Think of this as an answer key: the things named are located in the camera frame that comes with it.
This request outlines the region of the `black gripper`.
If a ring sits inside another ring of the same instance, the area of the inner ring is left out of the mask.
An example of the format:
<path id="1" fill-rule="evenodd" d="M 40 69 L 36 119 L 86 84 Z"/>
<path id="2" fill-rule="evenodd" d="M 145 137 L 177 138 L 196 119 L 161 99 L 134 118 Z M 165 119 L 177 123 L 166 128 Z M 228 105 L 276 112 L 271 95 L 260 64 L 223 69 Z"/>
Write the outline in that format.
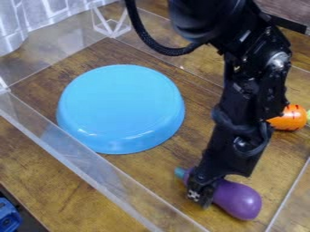
<path id="1" fill-rule="evenodd" d="M 275 54 L 256 74 L 245 69 L 236 72 L 232 64 L 225 64 L 223 95 L 212 108 L 212 137 L 193 171 L 196 181 L 215 181 L 229 174 L 243 177 L 252 174 L 272 135 L 267 120 L 279 116 L 288 105 L 289 67 L 284 53 Z"/>

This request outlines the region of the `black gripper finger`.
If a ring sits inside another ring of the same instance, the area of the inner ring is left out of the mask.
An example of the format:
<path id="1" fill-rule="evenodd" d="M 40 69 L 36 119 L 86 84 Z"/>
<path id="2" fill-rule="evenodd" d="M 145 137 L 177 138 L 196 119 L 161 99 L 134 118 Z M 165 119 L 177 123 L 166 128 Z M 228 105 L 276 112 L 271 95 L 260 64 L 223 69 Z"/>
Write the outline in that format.
<path id="1" fill-rule="evenodd" d="M 187 198 L 201 208 L 207 208 L 213 202 L 213 194 L 221 178 L 205 179 L 199 174 L 189 174 L 187 179 Z"/>

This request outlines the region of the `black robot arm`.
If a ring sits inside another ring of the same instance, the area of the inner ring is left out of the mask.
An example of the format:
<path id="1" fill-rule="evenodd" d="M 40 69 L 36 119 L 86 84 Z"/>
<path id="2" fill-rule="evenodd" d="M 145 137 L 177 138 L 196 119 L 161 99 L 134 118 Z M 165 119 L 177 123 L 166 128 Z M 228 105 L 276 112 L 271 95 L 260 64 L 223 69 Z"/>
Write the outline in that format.
<path id="1" fill-rule="evenodd" d="M 224 176 L 248 177 L 272 135 L 267 122 L 288 105 L 289 42 L 252 0 L 169 0 L 176 32 L 224 56 L 224 89 L 212 137 L 188 174 L 187 196 L 203 207 Z"/>

